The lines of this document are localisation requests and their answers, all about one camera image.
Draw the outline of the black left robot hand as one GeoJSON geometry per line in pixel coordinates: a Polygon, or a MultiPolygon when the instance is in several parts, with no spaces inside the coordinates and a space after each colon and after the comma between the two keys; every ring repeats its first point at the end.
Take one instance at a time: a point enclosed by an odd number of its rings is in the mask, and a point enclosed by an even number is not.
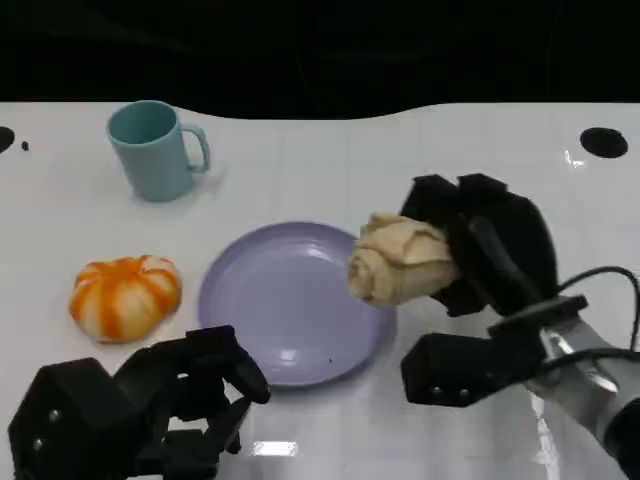
{"type": "Polygon", "coordinates": [[[134,353],[114,375],[137,430],[122,478],[213,479],[223,453],[241,451],[240,428],[270,387],[229,325],[192,330],[134,353]]]}

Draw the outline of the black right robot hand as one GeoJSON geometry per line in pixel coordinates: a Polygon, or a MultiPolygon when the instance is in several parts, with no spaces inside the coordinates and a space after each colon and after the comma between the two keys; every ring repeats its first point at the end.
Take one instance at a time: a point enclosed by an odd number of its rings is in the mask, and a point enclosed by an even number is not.
{"type": "Polygon", "coordinates": [[[507,317],[557,294],[549,229],[538,207],[506,183],[480,173],[462,175],[456,183],[418,176],[400,214],[447,237],[460,277],[431,297],[449,316],[490,306],[507,317]]]}

